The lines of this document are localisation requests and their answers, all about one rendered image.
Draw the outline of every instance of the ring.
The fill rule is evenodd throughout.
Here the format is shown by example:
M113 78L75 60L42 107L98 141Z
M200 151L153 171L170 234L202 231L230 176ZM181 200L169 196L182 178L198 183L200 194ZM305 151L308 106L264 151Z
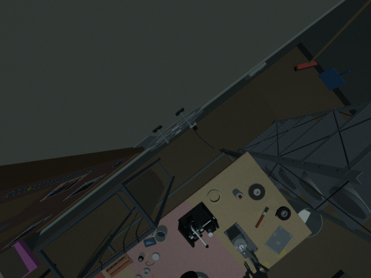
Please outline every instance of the ring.
M211 201L211 200L210 200L210 194L213 193L213 192L216 192L216 193L219 194L219 199L217 199L216 201ZM221 198L221 194L220 194L220 192L219 192L218 190L213 189L213 190L211 190L211 191L208 193L208 199L209 199L209 201L210 201L211 203L217 203L217 202L219 202L219 201L220 201L220 198Z

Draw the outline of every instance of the table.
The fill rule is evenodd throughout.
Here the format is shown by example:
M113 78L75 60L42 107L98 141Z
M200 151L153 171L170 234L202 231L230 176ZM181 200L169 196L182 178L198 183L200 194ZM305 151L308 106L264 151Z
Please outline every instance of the table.
M255 183L262 184L265 189L265 196L261 200L253 200L249 197L249 186ZM208 193L213 189L218 190L221 194L220 201L217 203L211 203L208 199ZM233 194L235 189L243 193L241 200L238 200ZM255 254L260 263L267 268L272 267L311 234L303 220L248 152L191 195L187 201L193 207L200 202L207 206L219 224L219 229L214 232L214 236L218 237L245 270L246 268L243 265L245 261L251 269L255 270L255 268L248 259L244 259L224 234L236 222L258 247ZM282 221L275 216L277 209L281 206L288 207L291 210L291 217L286 221ZM255 228L265 207L269 208L267 215L263 218L260 226ZM293 238L277 255L265 243L279 226L293 235Z

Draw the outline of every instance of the broom handle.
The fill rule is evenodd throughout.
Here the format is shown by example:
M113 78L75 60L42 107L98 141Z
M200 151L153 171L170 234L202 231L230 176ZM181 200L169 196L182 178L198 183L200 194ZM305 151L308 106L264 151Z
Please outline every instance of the broom handle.
M321 49L321 51L320 52L318 52L317 53L317 55L316 56L314 56L314 58L308 63L308 65L310 65L321 53L322 53L322 51L324 51L325 49L326 49L326 47L328 47L329 45L330 45L330 43L332 43L332 41L334 40L334 39L336 39L336 37L337 36L339 36L340 35L340 33L341 32L343 32L343 30L345 29L345 28L347 28L347 26L350 24L350 22L352 22L353 21L353 19L355 19L356 17L357 17L357 15L359 15L360 14L360 12L361 11L363 11L364 10L364 8L366 8L367 7L367 5L368 4L370 4L371 3L371 0L368 0L357 12L356 12L356 14L355 15L353 15L353 17L351 18L351 19L349 19L349 21L340 29L340 31L331 39L331 41L329 41L322 49Z

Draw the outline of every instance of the brush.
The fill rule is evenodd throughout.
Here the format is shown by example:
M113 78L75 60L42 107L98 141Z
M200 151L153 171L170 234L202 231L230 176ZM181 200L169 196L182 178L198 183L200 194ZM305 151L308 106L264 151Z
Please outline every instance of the brush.
M255 228L259 227L260 223L261 223L261 220L263 220L263 217L267 214L267 211L269 210L269 207L266 207L263 214L261 215L259 221L257 222Z

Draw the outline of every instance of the pink mat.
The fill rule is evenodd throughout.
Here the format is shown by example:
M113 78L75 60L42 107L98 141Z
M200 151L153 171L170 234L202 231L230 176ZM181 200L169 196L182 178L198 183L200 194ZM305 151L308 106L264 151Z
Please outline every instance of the pink mat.
M135 275L140 274L143 278L180 278L183 273L191 270L202 272L209 278L242 278L245 275L246 270L237 263L215 235L209 237L206 232L202 233L202 239L209 245L209 248L206 248L200 240L197 240L195 247L192 248L180 234L178 219L191 209L193 207L185 201L160 220L159 225L168 228L168 235L163 243L145 247L144 243L140 242L128 251L128 256L133 260L129 267ZM154 252L160 255L155 263L152 259ZM142 262L138 261L140 253L144 253ZM143 275L144 268L151 270L149 276Z

